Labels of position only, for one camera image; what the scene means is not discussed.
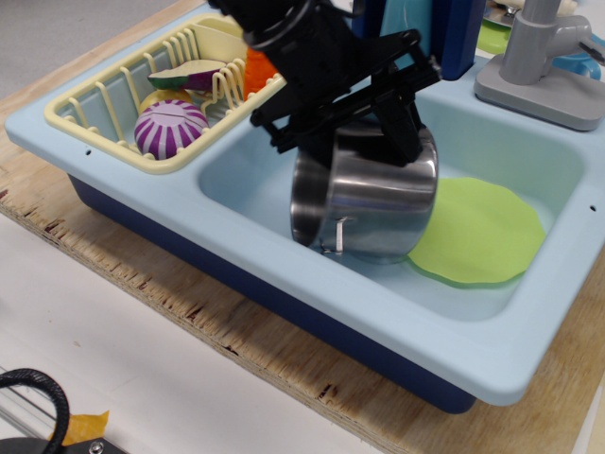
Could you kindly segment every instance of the stainless steel pot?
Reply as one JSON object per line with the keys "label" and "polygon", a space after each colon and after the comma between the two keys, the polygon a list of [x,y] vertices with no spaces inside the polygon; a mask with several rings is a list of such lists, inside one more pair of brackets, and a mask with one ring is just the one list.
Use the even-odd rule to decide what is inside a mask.
{"label": "stainless steel pot", "polygon": [[294,239],[324,253],[403,260],[426,228],[437,191],[435,142],[426,128],[420,138],[420,156],[403,167],[391,162],[391,146],[370,120],[337,130],[325,164],[299,148],[290,205]]}

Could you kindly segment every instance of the gray toy faucet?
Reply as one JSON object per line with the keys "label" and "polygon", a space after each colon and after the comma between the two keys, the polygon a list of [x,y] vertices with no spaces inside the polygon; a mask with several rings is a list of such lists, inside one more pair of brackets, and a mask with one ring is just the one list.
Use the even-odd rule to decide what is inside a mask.
{"label": "gray toy faucet", "polygon": [[494,57],[479,72],[475,93],[492,104],[590,131],[605,116],[605,84],[555,68],[552,60],[586,52],[604,64],[605,47],[592,40],[585,17],[557,17],[560,3],[526,1],[515,16],[504,56]]}

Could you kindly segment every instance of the green object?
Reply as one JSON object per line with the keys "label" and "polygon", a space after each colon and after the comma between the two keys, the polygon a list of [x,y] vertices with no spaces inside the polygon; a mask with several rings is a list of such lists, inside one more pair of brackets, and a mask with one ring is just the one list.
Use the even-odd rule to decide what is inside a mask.
{"label": "green object", "polygon": [[476,46],[490,54],[504,54],[509,43],[510,27],[483,19]]}
{"label": "green object", "polygon": [[408,256],[449,281],[493,284],[524,272],[544,239],[535,210],[506,187],[444,179],[426,231]]}

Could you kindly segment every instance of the plywood surface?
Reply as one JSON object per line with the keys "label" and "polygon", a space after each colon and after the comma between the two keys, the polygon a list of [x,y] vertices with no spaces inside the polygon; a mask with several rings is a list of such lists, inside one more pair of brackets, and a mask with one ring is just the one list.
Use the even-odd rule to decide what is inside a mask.
{"label": "plywood surface", "polygon": [[[199,5],[181,0],[0,103],[20,106]],[[0,127],[0,212],[335,423],[398,453],[570,453],[605,369],[605,256],[517,405],[462,415],[382,376],[83,205],[60,170]]]}

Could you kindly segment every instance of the sink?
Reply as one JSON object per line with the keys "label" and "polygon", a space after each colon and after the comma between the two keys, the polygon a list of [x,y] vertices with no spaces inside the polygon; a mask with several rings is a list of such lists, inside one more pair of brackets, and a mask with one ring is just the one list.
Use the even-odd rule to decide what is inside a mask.
{"label": "sink", "polygon": [[500,406],[521,399],[605,240],[605,128],[570,131],[479,101],[473,86],[486,61],[477,59],[461,79],[419,92],[417,105],[435,137],[441,178],[501,184],[536,209],[547,235],[528,270],[504,284],[455,286],[410,261],[337,261],[291,239],[295,151],[278,154],[245,115],[158,172],[46,122],[58,96],[176,25],[12,115],[11,140],[67,172],[94,209],[437,407],[461,412],[477,398]]}
{"label": "sink", "polygon": [[[457,90],[456,84],[441,84],[445,91]],[[472,98],[463,105],[445,99],[425,91],[417,101],[438,144],[440,177],[475,177],[507,187],[533,206],[549,232],[584,174],[573,141],[564,143],[531,127],[520,129]],[[199,188],[268,231],[291,238],[296,152],[280,155],[267,146],[268,140],[256,130],[233,143],[200,172]],[[373,264],[345,255],[339,263],[415,304],[461,321],[479,321],[500,312],[522,279],[454,287],[436,282],[411,261]]]}

